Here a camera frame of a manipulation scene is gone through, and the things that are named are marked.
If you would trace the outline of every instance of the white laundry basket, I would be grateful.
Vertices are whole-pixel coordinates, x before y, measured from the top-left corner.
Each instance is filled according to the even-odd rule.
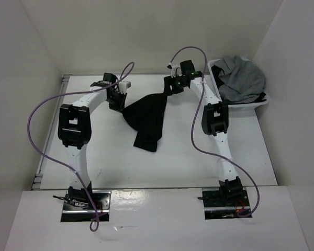
[[[219,93],[219,90],[218,90],[218,86],[216,85],[216,82],[215,82],[215,79],[214,79],[214,76],[213,76],[213,72],[211,71],[211,68],[214,66],[214,62],[215,61],[218,61],[220,59],[214,59],[214,60],[211,60],[208,62],[208,69],[209,69],[209,74],[210,74],[210,77],[211,77],[211,80],[212,80],[212,83],[213,83],[213,92],[215,92],[215,94],[217,95],[217,97],[219,99],[221,99],[221,96],[220,96],[220,93]],[[268,95],[266,93],[265,95],[265,101],[263,102],[256,102],[256,103],[249,103],[249,104],[234,104],[234,105],[229,105],[229,108],[256,108],[258,106],[261,106],[261,105],[266,105],[268,104]]]

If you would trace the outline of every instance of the white floor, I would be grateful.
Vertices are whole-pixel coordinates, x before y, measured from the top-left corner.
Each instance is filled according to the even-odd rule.
[[[130,75],[126,105],[151,93],[163,92],[163,75]],[[71,76],[66,92],[88,90],[102,76]],[[209,76],[206,81],[211,84]],[[79,95],[67,96],[71,104]],[[198,99],[188,88],[168,98],[163,137],[156,153],[136,147],[136,131],[121,114],[101,104],[92,114],[92,139],[87,147],[88,172],[93,188],[167,188],[218,186],[219,158],[197,152],[190,142],[190,128]],[[67,153],[57,137],[57,120],[52,127],[47,153],[68,162]],[[234,161],[244,167],[258,185],[277,185],[261,129],[252,110],[230,109],[229,145]],[[217,152],[217,147],[202,132],[201,116],[195,128],[195,141],[204,150]],[[41,166],[41,189],[67,189],[69,170],[44,160]],[[243,185],[251,181],[239,172]]]
[[[286,187],[260,187],[252,219],[205,220],[201,189],[113,191],[110,221],[61,223],[65,191],[25,191],[6,251],[49,250],[247,250],[307,251]],[[256,202],[248,188],[250,205]]]

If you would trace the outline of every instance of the beige wall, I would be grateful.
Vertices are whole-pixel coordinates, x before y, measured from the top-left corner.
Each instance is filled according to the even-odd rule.
[[[21,0],[66,74],[161,73],[181,47],[253,57],[282,0]],[[182,54],[199,68],[196,51]]]
[[[32,108],[57,94],[61,75],[19,0],[0,0],[0,250],[4,250],[23,189],[30,189],[39,155],[26,123]],[[35,116],[32,132],[43,146],[53,105]]]
[[[284,0],[254,62],[271,97],[257,110],[265,143],[314,251],[314,0]]]

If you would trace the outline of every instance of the gray towel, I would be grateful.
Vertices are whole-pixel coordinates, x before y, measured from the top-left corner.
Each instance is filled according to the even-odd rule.
[[[264,74],[251,61],[228,56],[214,65],[222,69],[219,78],[224,85],[219,87],[219,93],[223,99],[236,104],[251,103],[264,92]]]

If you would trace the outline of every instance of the black garment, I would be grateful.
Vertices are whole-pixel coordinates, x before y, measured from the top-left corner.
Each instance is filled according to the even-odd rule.
[[[222,71],[222,69],[217,67],[216,65],[213,65],[211,68],[211,71],[213,73],[216,86],[219,89],[221,85],[224,85],[224,82],[219,78],[219,74]],[[261,93],[259,97],[252,103],[260,103],[260,102],[266,101],[266,99],[264,99],[265,95],[266,93]],[[226,104],[231,104],[231,105],[233,104],[233,102],[230,102],[229,100],[222,99],[222,101],[225,102]]]
[[[162,137],[167,96],[150,94],[132,103],[123,111],[126,122],[137,131],[134,146],[149,152],[157,151],[157,141]]]

